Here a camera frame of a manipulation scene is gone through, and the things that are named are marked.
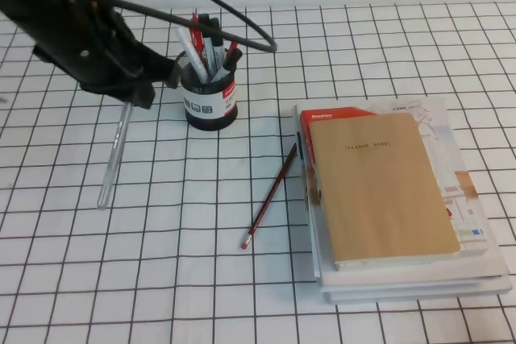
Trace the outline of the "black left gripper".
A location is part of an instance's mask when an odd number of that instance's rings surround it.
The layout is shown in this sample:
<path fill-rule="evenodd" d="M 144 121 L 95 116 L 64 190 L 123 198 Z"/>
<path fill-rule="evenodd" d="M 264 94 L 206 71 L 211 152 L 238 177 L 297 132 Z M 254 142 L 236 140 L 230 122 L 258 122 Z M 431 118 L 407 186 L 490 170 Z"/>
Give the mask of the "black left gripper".
<path fill-rule="evenodd" d="M 33 53 L 80 82 L 82 90 L 149 109 L 151 82 L 179 85 L 181 66 L 139 42 L 123 17 L 45 9 L 31 17 Z"/>

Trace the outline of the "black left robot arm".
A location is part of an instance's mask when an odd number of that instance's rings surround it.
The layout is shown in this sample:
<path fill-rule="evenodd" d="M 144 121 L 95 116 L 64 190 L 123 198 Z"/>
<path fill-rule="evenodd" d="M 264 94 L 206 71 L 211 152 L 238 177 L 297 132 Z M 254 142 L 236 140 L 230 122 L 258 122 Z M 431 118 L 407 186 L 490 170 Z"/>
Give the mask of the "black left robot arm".
<path fill-rule="evenodd" d="M 114 2 L 1 0 L 1 11 L 34 40 L 34 55 L 82 90 L 147 109 L 154 83 L 175 89 L 180 67 L 139 42 Z"/>

